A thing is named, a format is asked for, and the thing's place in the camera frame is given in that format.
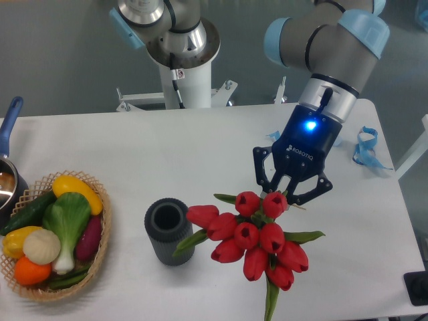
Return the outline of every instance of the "black cylindrical vase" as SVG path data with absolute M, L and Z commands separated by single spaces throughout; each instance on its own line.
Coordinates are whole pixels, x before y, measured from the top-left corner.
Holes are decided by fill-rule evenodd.
M 187 206 L 178 199 L 160 199 L 147 210 L 144 226 L 156 256 L 167 265 L 181 265 L 190 260 L 195 248 L 178 257 L 173 253 L 180 243 L 192 236 L 192 224 L 186 219 Z

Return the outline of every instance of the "red tulip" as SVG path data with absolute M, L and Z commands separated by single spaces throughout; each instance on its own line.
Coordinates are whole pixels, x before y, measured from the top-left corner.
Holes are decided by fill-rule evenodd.
M 280 192 L 269 193 L 261 206 L 267 217 L 276 219 L 287 209 L 287 199 Z
M 260 279 L 261 275 L 268 266 L 268 255 L 269 254 L 264 249 L 258 246 L 249 249 L 245 253 L 243 274 L 248 279 L 248 281 L 257 281 L 258 279 Z
M 232 213 L 223 213 L 214 218 L 208 226 L 207 236 L 213 241 L 221 241 L 233 237 L 238 226 L 236 216 Z
M 268 223 L 260 231 L 260 244 L 268 253 L 279 253 L 282 251 L 284 232 L 277 223 Z
M 214 205 L 190 206 L 186 218 L 193 224 L 208 229 L 209 224 L 219 216 L 219 209 Z
M 233 238 L 222 241 L 211 254 L 211 259 L 220 263 L 238 261 L 243 256 L 244 250 L 236 245 Z
M 286 241 L 282 251 L 278 253 L 278 261 L 287 268 L 298 273 L 308 271 L 309 261 L 305 251 L 300 245 Z
M 236 196 L 235 208 L 244 217 L 251 217 L 260 209 L 260 198 L 254 192 L 242 192 Z
M 286 268 L 277 262 L 274 270 L 272 270 L 268 265 L 265 272 L 269 280 L 271 280 L 271 282 L 277 287 L 281 288 L 281 290 L 287 291 L 292 287 L 294 275 L 293 271 L 288 267 Z
M 251 223 L 241 223 L 235 229 L 235 242 L 242 249 L 252 249 L 259 243 L 259 229 Z

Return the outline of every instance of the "purple eggplant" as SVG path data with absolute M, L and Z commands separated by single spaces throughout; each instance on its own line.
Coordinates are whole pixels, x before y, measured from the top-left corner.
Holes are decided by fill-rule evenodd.
M 89 261 L 94 257 L 100 246 L 101 232 L 100 216 L 92 216 L 76 245 L 76 259 L 79 261 Z

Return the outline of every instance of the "white table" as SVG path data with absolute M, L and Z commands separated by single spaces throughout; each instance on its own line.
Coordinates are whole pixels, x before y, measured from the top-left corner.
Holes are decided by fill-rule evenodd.
M 113 231 L 99 278 L 75 298 L 29 302 L 1 279 L 0 320 L 263 320 L 264 277 L 248 282 L 243 260 L 211 260 L 212 241 L 185 265 L 167 267 L 155 257 L 143 218 L 163 197 L 234 211 L 213 193 L 259 193 L 252 148 L 272 143 L 266 135 L 283 130 L 292 106 L 20 118 L 10 159 L 23 177 L 32 183 L 70 169 L 99 178 L 112 200 Z M 428 312 L 411 305 L 403 281 L 404 273 L 424 267 L 395 173 L 351 160 L 362 126 L 378 130 L 377 156 L 392 166 L 375 107 L 359 100 L 340 134 L 343 143 L 326 161 L 333 190 L 305 204 L 307 211 L 291 208 L 278 219 L 284 230 L 321 230 L 326 237 L 304 245 L 310 268 L 280 293 L 274 320 Z

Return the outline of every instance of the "wicker basket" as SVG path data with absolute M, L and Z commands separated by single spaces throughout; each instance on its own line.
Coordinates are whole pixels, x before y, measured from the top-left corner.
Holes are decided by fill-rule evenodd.
M 40 181 L 36 181 L 35 184 L 30 186 L 30 188 L 24 192 L 24 195 L 19 198 L 19 202 L 16 204 L 12 215 L 14 215 L 20 208 L 24 207 L 28 202 L 32 201 L 37 196 L 42 195 L 46 191 L 51 190 L 53 181 L 60 175 L 71 175 L 81 179 L 100 196 L 102 204 L 104 206 L 103 212 L 100 214 L 102 221 L 101 242 L 98 248 L 98 252 L 96 253 L 91 263 L 90 269 L 88 270 L 88 275 L 78 284 L 63 290 L 51 290 L 43 284 L 32 287 L 20 286 L 13 277 L 16 259 L 6 257 L 2 254 L 0 256 L 0 272 L 7 280 L 7 285 L 20 296 L 38 302 L 60 300 L 62 298 L 71 296 L 72 294 L 75 294 L 76 292 L 79 292 L 82 288 L 84 288 L 99 270 L 102 260 L 104 259 L 104 256 L 106 254 L 108 238 L 110 236 L 112 222 L 110 198 L 106 190 L 104 189 L 104 186 L 100 182 L 98 182 L 95 177 L 91 177 L 90 175 L 87 175 L 83 172 L 77 173 L 74 171 L 64 171 L 63 173 L 50 174 L 49 176 L 43 177 Z M 77 261 L 76 267 L 78 268 L 81 265 L 87 264 L 88 262 L 81 263 Z

